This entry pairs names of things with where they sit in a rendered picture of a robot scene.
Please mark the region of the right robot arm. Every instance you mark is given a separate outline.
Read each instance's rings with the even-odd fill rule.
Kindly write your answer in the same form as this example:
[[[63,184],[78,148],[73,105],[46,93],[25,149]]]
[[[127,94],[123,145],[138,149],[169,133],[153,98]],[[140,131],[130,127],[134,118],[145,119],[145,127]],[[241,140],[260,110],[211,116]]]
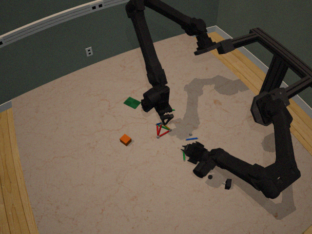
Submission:
[[[166,75],[157,58],[145,20],[145,6],[179,24],[187,35],[195,35],[198,41],[197,50],[203,50],[216,45],[216,42],[212,42],[211,37],[208,37],[206,24],[202,19],[186,16],[160,0],[130,0],[126,4],[126,13],[128,18],[131,18],[134,25],[145,61],[148,81],[152,85],[152,88],[143,94],[144,99],[141,99],[141,106],[145,112],[149,112],[155,106],[158,111],[161,111],[165,109],[166,102],[164,100],[169,99],[170,88],[166,86],[168,83]]]

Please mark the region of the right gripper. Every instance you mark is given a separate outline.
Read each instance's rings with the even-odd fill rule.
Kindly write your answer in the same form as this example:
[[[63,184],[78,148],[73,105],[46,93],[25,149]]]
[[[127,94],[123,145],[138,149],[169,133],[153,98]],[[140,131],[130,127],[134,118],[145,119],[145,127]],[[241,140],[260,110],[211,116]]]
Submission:
[[[167,125],[167,123],[174,117],[174,115],[173,115],[173,114],[164,115],[164,114],[167,113],[167,112],[169,112],[169,113],[172,112],[172,108],[171,108],[171,106],[169,105],[169,99],[164,100],[164,101],[166,102],[166,104],[165,104],[165,109],[164,109],[164,110],[158,111],[158,109],[156,108],[156,106],[155,106],[154,108],[155,108],[156,112],[159,114],[160,119],[161,119],[161,121],[163,122],[163,124],[164,124],[164,125]],[[165,119],[168,119],[168,120],[166,121],[166,123],[164,122]]]

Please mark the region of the dark green flat rectangle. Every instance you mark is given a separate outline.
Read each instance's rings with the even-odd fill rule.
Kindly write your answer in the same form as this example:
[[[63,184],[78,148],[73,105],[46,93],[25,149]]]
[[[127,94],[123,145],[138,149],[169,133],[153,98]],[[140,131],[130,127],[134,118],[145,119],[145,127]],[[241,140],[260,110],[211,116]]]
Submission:
[[[134,109],[136,109],[137,108],[137,106],[139,106],[140,105],[140,101],[138,101],[138,100],[136,100],[136,99],[133,99],[133,98],[131,98],[131,97],[128,97],[127,99],[126,99],[126,101],[124,102],[124,104],[126,104],[126,105],[128,105],[128,106],[130,106],[130,107],[132,107],[132,108],[134,108]]]

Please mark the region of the orange flat block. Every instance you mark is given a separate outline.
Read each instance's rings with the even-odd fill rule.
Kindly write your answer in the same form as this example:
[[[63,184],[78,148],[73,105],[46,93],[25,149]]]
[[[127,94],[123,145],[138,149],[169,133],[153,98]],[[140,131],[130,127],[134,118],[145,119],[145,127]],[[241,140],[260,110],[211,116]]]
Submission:
[[[131,138],[128,137],[126,134],[124,134],[121,138],[120,138],[120,142],[123,143],[125,146],[127,146],[129,143],[132,142]]]

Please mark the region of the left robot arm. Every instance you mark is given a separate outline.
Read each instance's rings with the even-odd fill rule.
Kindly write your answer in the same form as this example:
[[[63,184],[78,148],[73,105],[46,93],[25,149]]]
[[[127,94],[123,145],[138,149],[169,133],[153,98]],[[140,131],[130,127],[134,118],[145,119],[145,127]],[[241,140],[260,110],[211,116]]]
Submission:
[[[273,100],[271,94],[266,94],[258,99],[256,104],[263,123],[268,124],[273,121],[275,163],[265,168],[256,163],[251,165],[221,148],[211,149],[209,152],[203,147],[187,144],[184,150],[191,155],[191,159],[199,161],[193,169],[193,173],[197,177],[203,178],[211,169],[219,166],[251,184],[255,189],[261,191],[266,198],[275,199],[283,190],[301,177],[294,158],[290,133],[293,117],[284,102],[280,98]],[[204,151],[206,152],[203,154]]]

